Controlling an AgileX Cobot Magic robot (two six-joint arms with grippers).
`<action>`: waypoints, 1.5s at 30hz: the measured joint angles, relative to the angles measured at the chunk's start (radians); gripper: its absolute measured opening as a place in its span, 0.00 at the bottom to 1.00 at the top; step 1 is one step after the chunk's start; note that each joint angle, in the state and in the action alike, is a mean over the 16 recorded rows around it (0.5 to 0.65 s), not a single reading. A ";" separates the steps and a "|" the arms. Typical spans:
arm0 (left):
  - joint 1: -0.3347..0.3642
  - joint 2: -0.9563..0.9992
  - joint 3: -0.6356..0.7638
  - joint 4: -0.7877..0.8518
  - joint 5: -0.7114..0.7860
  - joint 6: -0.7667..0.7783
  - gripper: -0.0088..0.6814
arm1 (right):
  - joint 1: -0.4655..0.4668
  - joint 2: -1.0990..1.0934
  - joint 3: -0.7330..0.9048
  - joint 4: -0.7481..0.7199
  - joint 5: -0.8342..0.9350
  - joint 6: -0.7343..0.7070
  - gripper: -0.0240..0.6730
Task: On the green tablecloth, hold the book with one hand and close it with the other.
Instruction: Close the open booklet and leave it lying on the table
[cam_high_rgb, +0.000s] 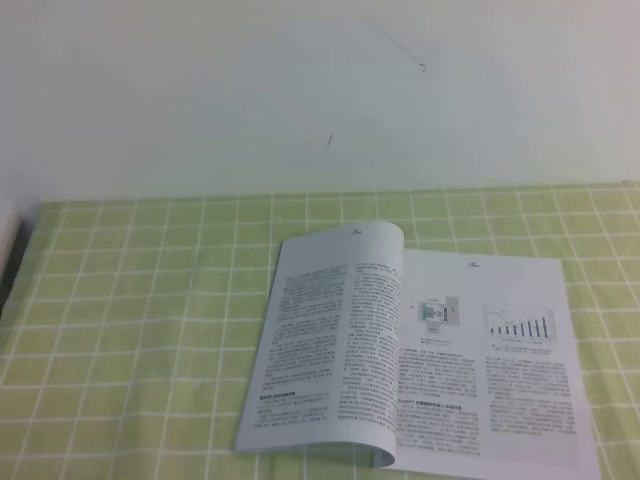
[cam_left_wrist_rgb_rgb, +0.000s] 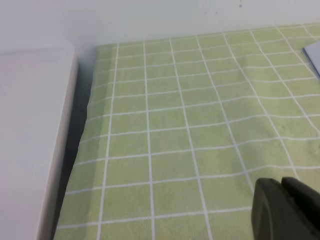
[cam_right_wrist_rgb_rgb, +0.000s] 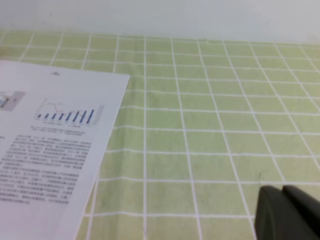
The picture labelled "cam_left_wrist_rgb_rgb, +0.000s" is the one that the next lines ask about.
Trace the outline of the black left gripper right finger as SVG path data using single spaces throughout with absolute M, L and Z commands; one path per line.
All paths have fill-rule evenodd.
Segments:
M 316 190 L 294 177 L 283 177 L 281 186 L 309 220 L 320 219 L 320 194 Z

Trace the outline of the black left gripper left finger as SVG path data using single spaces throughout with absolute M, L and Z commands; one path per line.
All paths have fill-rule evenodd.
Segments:
M 258 178 L 255 182 L 251 225 L 255 240 L 318 240 L 320 220 L 309 220 L 281 181 Z

